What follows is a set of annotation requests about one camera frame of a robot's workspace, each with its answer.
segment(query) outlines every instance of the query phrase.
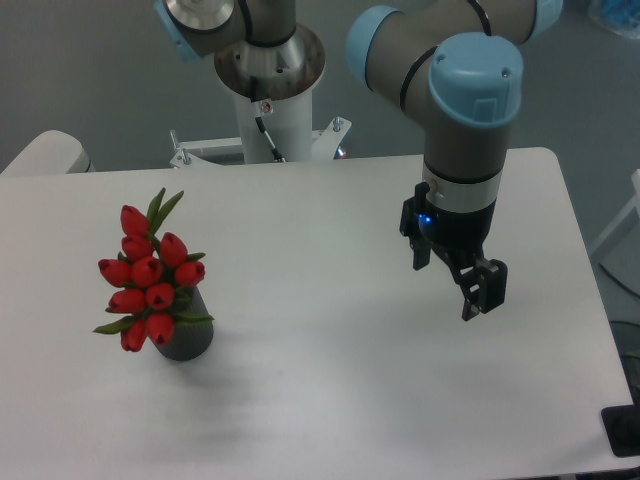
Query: black object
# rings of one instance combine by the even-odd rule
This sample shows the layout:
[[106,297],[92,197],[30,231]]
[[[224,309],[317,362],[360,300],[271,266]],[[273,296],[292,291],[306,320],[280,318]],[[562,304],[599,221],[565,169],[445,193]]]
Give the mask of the black object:
[[417,184],[402,206],[400,233],[409,238],[414,270],[429,264],[433,250],[462,290],[462,319],[490,312],[504,303],[508,272],[503,262],[487,260],[482,250],[495,202],[479,212],[458,214],[431,205],[429,191],[426,182]]
[[600,267],[600,269],[604,272],[604,274],[609,277],[609,279],[615,283],[616,285],[618,285],[621,289],[623,289],[625,292],[627,292],[629,295],[631,295],[632,297],[636,297],[636,298],[640,298],[640,293],[630,289],[629,287],[627,287],[624,283],[622,283],[620,280],[618,280],[618,278],[616,278],[613,273],[611,273],[609,270],[607,270],[607,267],[605,267],[603,264],[599,263],[598,266]]
[[635,405],[607,407],[602,410],[602,421],[616,457],[640,455],[640,408]]

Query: bolt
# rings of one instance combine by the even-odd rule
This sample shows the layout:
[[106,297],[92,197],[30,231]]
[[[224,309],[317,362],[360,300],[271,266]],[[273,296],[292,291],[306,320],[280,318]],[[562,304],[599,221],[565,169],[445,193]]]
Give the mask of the bolt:
[[171,137],[171,143],[173,144],[173,151],[177,152],[180,150],[180,141],[178,140],[178,135],[175,130],[169,130],[169,136]]
[[339,132],[340,127],[344,124],[344,121],[340,117],[336,117],[333,119],[333,131]]
[[191,157],[189,156],[189,152],[187,152],[186,148],[182,149],[182,161],[185,165],[191,165]]

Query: green leaf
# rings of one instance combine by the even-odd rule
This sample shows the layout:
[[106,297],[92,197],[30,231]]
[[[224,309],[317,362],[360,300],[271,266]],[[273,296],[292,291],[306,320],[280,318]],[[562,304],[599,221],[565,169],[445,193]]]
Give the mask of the green leaf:
[[191,301],[191,296],[189,296],[186,293],[177,293],[176,292],[176,296],[173,299],[174,302],[180,302],[180,303],[189,303]]
[[160,253],[160,240],[158,240],[158,237],[149,232],[147,233],[147,240],[151,242],[151,245],[153,245],[153,248],[155,248],[156,252]]
[[162,222],[165,221],[167,216],[171,213],[171,210],[173,210],[173,207],[176,206],[176,204],[180,201],[183,195],[184,195],[184,190],[176,193],[173,197],[167,200],[167,203],[165,203],[160,208],[160,210],[158,211],[158,214],[155,216],[155,218],[153,219],[153,222],[151,223],[151,233],[155,234],[160,229]]
[[99,326],[94,330],[94,332],[102,333],[103,335],[115,335],[116,333],[120,333],[122,330],[126,330],[127,328],[131,327],[131,325],[133,325],[135,321],[135,317],[127,315],[126,317],[122,317],[120,320],[116,320],[113,323]]
[[200,260],[201,258],[204,258],[206,255],[206,253],[190,253],[189,255],[187,255],[187,262],[197,262],[198,260]]
[[185,312],[176,312],[173,314],[173,318],[177,325],[213,321],[213,317],[211,315],[199,315],[197,313]]
[[122,262],[133,263],[133,260],[131,260],[129,257],[127,257],[122,252],[118,252],[118,260],[120,260]]
[[197,325],[198,323],[206,323],[206,322],[211,322],[213,321],[213,317],[200,317],[200,318],[193,318],[190,320],[176,320],[174,322],[174,324],[176,326],[179,325]]
[[149,224],[152,224],[158,215],[158,210],[160,210],[160,205],[162,205],[162,197],[164,197],[164,193],[167,191],[166,188],[162,187],[160,193],[153,197],[151,203],[149,203],[149,208],[147,209],[147,219],[149,220]]

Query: black cable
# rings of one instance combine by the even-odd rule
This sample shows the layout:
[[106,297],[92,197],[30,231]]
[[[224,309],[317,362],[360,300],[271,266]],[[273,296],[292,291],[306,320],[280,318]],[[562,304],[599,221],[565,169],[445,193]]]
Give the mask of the black cable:
[[604,274],[609,277],[609,279],[615,283],[616,285],[618,285],[621,289],[623,289],[625,292],[627,292],[629,295],[631,295],[632,297],[636,297],[636,298],[640,298],[640,293],[635,292],[633,290],[631,290],[629,287],[627,287],[624,283],[622,283],[620,280],[618,280],[609,270],[607,270],[607,268],[602,265],[601,263],[598,264],[598,266],[602,269],[602,271],[604,272]]
[[273,159],[276,162],[284,162],[285,161],[284,156],[280,153],[280,151],[278,151],[275,144],[273,143],[273,140],[271,139],[271,135],[269,135],[269,132],[267,132],[267,127],[264,125],[264,122],[262,121],[262,117],[256,117],[256,124],[258,125],[258,130],[260,130],[260,133],[262,133],[267,139],[267,142],[269,142],[269,146],[271,147],[271,153],[273,154]]
[[631,325],[632,327],[640,328],[640,325],[638,325],[637,323],[630,322],[628,320],[611,320],[609,323],[617,323],[620,325]]

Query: white chair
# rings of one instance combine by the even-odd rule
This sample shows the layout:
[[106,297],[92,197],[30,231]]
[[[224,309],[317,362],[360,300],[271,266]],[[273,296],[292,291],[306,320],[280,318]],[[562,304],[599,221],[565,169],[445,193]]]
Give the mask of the white chair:
[[95,171],[78,140],[66,133],[49,130],[27,145],[0,176],[28,177]]

